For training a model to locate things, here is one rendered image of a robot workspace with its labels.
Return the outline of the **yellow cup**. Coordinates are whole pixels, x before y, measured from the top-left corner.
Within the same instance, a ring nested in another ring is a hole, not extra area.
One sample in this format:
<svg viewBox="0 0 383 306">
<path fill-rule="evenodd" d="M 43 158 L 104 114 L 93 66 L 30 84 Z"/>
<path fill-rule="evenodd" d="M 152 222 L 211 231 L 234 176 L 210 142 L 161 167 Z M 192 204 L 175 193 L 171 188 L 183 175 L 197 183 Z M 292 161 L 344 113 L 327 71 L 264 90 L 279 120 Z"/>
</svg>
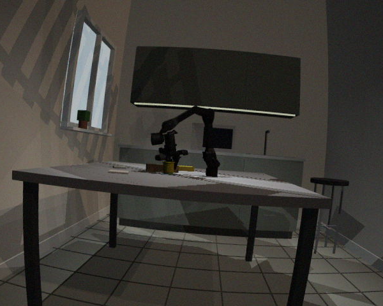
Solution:
<svg viewBox="0 0 383 306">
<path fill-rule="evenodd" d="M 166 162 L 162 161 L 163 163 L 163 173 L 164 174 L 173 174 L 174 172 L 174 161 L 173 162 Z"/>
</svg>

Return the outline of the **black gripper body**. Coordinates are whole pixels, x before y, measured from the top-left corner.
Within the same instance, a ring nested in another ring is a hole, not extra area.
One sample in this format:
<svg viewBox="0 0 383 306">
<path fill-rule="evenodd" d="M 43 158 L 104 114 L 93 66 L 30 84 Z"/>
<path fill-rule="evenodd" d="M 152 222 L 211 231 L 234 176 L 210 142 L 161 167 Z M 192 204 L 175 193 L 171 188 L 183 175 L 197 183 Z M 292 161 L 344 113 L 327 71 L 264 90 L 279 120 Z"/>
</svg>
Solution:
<svg viewBox="0 0 383 306">
<path fill-rule="evenodd" d="M 188 155 L 188 151 L 187 150 L 178 150 L 176 151 L 176 146 L 177 144 L 174 142 L 174 143 L 166 143 L 165 145 L 165 148 L 166 148 L 166 154 L 158 154 L 158 155 L 155 155 L 155 160 L 157 161 L 163 161 L 165 159 L 171 159 L 170 157 L 180 157 L 179 155 Z"/>
</svg>

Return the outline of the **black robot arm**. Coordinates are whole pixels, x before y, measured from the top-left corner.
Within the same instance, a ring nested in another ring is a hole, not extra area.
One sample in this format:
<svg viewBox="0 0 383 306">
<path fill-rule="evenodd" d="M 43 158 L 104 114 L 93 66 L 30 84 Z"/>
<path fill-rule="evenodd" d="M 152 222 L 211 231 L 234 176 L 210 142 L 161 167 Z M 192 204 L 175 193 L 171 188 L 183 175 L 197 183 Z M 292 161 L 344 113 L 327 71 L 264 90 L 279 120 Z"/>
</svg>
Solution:
<svg viewBox="0 0 383 306">
<path fill-rule="evenodd" d="M 213 147 L 213 121 L 214 121 L 214 110 L 211 108 L 201 108 L 197 106 L 191 107 L 189 110 L 184 113 L 179 114 L 178 116 L 166 120 L 162 123 L 162 128 L 159 133 L 151 133 L 151 145 L 159 145 L 165 143 L 174 143 L 175 138 L 174 134 L 177 132 L 173 129 L 180 123 L 182 120 L 196 113 L 197 115 L 202 116 L 202 120 L 205 124 L 205 137 L 206 137 L 206 149 L 203 153 L 204 161 L 206 162 L 206 176 L 207 177 L 218 177 L 218 167 L 220 162 L 216 158 L 216 152 Z M 172 130 L 173 131 L 170 131 Z M 169 132 L 167 132 L 169 131 Z M 167 134 L 162 134 L 166 133 Z M 164 137 L 163 137 L 164 136 Z"/>
</svg>

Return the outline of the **brown rectangular bar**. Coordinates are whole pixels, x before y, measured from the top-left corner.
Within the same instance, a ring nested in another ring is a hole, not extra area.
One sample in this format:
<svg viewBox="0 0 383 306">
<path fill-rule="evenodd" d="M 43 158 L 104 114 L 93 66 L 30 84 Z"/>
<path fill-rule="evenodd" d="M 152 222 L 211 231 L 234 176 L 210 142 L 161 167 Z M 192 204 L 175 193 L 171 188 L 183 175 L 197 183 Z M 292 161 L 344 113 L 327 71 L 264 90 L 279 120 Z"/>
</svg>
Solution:
<svg viewBox="0 0 383 306">
<path fill-rule="evenodd" d="M 150 172 L 163 172 L 162 164 L 146 164 L 146 171 Z M 177 165 L 176 170 L 174 169 L 174 173 L 179 172 L 179 165 Z"/>
</svg>

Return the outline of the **yellow rectangular block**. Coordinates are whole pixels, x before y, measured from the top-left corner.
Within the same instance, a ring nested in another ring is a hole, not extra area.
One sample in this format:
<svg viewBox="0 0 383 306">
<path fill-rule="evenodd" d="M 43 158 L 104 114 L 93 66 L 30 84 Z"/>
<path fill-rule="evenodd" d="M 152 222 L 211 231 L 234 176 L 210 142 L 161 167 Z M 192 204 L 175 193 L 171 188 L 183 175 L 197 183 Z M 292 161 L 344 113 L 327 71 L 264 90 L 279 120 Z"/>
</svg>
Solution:
<svg viewBox="0 0 383 306">
<path fill-rule="evenodd" d="M 179 171 L 194 171 L 192 166 L 179 166 Z"/>
</svg>

